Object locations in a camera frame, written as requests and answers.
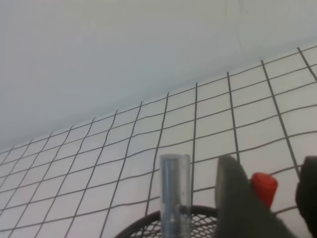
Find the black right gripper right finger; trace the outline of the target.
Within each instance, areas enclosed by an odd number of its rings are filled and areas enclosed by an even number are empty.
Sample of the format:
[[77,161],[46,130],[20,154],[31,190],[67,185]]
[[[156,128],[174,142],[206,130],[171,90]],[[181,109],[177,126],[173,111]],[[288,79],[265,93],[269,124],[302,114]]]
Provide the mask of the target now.
[[296,204],[311,235],[317,237],[317,157],[307,156],[301,166]]

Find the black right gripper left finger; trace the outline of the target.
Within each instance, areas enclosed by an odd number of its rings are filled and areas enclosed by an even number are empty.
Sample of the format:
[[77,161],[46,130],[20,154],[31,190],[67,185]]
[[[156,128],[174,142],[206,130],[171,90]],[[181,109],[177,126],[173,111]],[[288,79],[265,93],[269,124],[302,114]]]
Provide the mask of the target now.
[[294,237],[252,191],[242,166],[228,155],[218,159],[215,205],[217,238]]

